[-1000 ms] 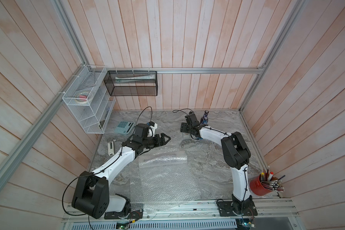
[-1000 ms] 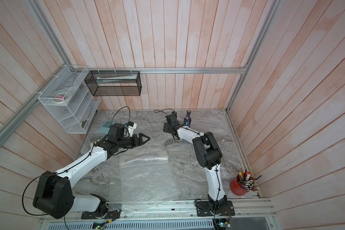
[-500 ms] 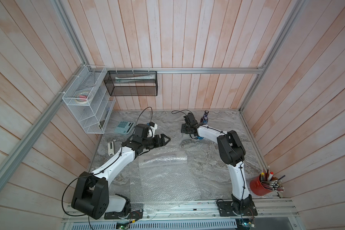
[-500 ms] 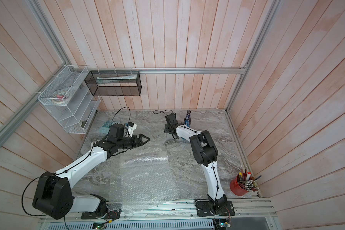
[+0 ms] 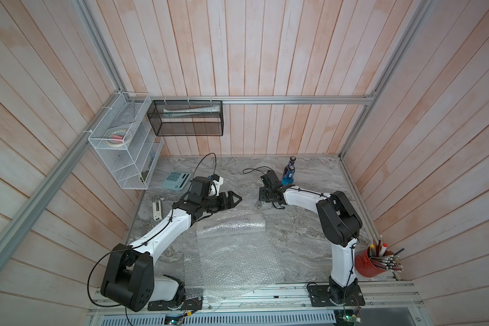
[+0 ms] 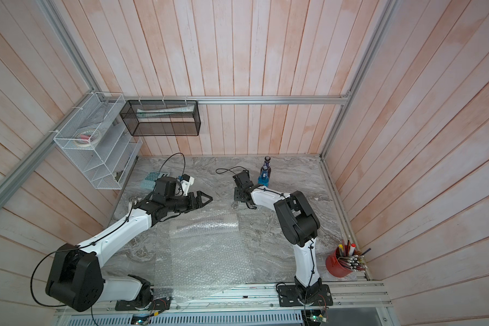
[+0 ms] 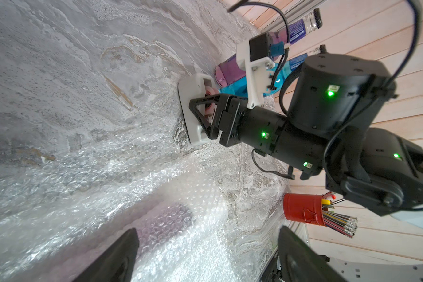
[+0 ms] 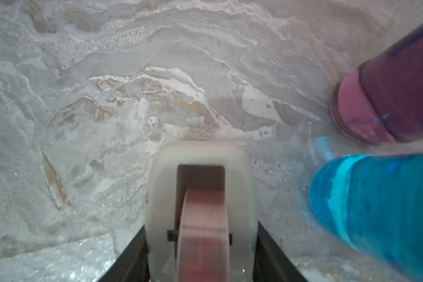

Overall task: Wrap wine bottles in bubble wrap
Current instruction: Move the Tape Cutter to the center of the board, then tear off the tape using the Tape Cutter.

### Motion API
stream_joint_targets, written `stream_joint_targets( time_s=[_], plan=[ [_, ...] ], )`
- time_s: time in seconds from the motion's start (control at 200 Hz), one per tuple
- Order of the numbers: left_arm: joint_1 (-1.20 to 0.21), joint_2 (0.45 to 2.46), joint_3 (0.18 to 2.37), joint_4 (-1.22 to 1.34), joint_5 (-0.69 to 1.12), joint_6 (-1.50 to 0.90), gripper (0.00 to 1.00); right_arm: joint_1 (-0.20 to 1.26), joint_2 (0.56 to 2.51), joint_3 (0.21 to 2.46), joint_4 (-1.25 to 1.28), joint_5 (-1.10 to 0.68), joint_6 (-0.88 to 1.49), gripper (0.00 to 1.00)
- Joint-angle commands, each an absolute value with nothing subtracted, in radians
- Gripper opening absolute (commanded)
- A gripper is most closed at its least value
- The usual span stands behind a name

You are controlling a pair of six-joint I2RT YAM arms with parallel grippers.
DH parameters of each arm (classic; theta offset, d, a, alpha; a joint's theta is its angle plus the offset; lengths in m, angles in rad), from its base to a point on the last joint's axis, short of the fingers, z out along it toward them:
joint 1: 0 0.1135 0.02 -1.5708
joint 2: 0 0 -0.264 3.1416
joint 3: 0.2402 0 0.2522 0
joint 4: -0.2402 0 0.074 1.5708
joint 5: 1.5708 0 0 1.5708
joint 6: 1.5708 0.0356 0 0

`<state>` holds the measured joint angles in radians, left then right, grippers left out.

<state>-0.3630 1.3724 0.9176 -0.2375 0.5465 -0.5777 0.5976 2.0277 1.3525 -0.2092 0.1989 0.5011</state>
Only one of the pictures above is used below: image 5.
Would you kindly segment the clear bubble wrap sheet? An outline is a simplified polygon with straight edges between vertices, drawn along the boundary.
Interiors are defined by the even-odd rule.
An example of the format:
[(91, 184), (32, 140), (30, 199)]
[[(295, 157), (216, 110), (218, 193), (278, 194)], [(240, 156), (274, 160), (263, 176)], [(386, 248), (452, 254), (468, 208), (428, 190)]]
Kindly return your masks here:
[[(232, 214), (227, 211), (203, 221), (248, 214), (261, 213), (239, 211)], [(283, 280), (281, 262), (266, 229), (257, 233), (199, 239), (196, 228), (200, 222), (183, 235), (184, 281), (189, 297), (220, 302)]]

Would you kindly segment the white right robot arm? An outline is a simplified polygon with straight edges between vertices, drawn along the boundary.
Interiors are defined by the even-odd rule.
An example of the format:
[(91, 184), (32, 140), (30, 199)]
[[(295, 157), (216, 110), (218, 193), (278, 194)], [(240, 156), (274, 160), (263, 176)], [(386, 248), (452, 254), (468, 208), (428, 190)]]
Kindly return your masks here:
[(293, 184), (283, 185), (272, 170), (263, 174), (261, 180), (260, 201), (280, 208), (298, 206), (318, 215), (323, 234), (332, 249), (330, 293), (336, 297), (335, 301), (339, 296), (350, 296), (358, 288), (355, 247), (363, 223), (347, 195), (341, 191), (318, 193)]

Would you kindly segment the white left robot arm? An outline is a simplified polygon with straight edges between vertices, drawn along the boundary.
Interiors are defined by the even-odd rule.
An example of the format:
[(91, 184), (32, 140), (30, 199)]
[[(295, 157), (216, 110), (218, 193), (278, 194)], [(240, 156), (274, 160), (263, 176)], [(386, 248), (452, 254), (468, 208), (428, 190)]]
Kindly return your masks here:
[(156, 302), (171, 310), (183, 308), (187, 303), (184, 282), (167, 275), (157, 277), (155, 263), (195, 223), (242, 202), (243, 198), (233, 191), (221, 192), (223, 183), (219, 175), (195, 177), (189, 190), (172, 204), (157, 226), (128, 245), (115, 246), (106, 255), (109, 260), (101, 295), (133, 312)]

